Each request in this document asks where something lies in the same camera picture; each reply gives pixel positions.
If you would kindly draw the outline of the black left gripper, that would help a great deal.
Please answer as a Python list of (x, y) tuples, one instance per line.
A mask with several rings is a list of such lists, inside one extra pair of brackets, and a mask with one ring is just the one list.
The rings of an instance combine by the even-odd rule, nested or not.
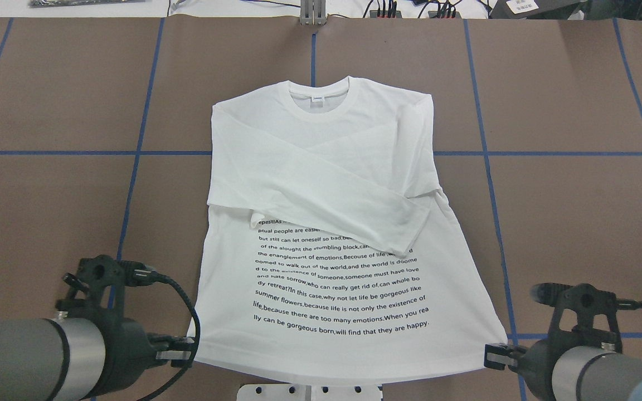
[(194, 337), (147, 333), (124, 315), (127, 287), (159, 279), (142, 262), (107, 255), (84, 257), (76, 272), (64, 275), (69, 290), (56, 303), (65, 373), (59, 398), (94, 398), (129, 388), (150, 368), (189, 367)]

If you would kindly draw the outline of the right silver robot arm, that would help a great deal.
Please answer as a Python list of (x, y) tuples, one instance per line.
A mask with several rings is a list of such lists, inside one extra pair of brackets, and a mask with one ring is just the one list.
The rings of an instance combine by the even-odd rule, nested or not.
[(553, 308), (546, 338), (529, 348), (486, 344), (486, 368), (509, 368), (540, 400), (642, 400), (642, 360), (622, 352), (616, 319), (619, 310), (642, 309), (642, 300), (587, 283), (540, 283), (531, 295)]

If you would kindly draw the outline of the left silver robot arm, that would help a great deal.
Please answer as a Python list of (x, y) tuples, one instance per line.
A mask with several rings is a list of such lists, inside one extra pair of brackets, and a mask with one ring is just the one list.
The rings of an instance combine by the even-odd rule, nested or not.
[[(178, 372), (144, 399), (168, 390), (193, 365), (201, 323), (171, 277), (142, 262), (100, 255), (81, 259), (56, 302), (56, 316), (0, 320), (0, 400), (82, 400), (130, 388), (146, 370)], [(124, 315), (125, 290), (163, 283), (185, 303), (192, 336), (146, 332)]]

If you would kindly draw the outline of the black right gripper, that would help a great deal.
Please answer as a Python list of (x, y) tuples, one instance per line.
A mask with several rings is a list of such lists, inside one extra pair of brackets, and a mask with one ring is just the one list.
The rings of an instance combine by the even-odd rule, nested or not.
[(540, 283), (530, 294), (540, 304), (553, 307), (546, 338), (531, 348), (510, 344), (486, 344), (484, 367), (509, 368), (527, 384), (540, 400), (556, 400), (551, 385), (553, 369), (563, 353), (571, 348), (589, 346), (622, 353), (622, 339), (617, 324), (617, 297), (614, 292), (598, 290), (582, 283)]

